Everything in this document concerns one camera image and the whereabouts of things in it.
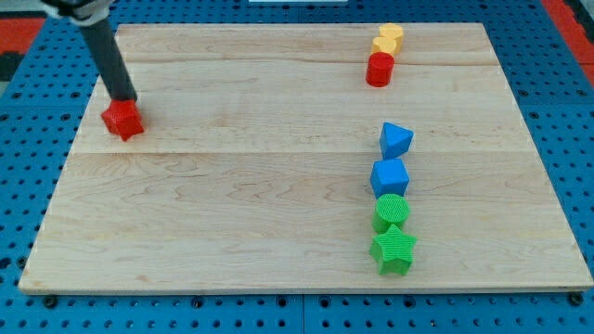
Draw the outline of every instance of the green block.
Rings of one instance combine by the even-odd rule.
[[[380,275],[397,273],[406,275],[414,262],[412,250],[417,239],[404,234],[400,228],[391,225],[388,231],[373,238],[369,254],[378,263]]]
[[[396,194],[385,194],[378,198],[373,214],[373,229],[378,233],[384,233],[391,225],[402,228],[410,214],[408,203],[405,198]]]

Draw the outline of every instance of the blue block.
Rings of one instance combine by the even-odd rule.
[[[405,196],[410,181],[405,164],[400,159],[375,161],[369,180],[376,199],[384,194]]]
[[[414,133],[408,129],[385,122],[381,129],[380,147],[384,160],[398,158],[408,152]]]

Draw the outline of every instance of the wooden cutting board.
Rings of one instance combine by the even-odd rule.
[[[593,285],[480,24],[121,25],[146,132],[123,143],[98,82],[20,281],[30,294],[443,293]],[[383,122],[419,241],[407,276],[368,254]]]

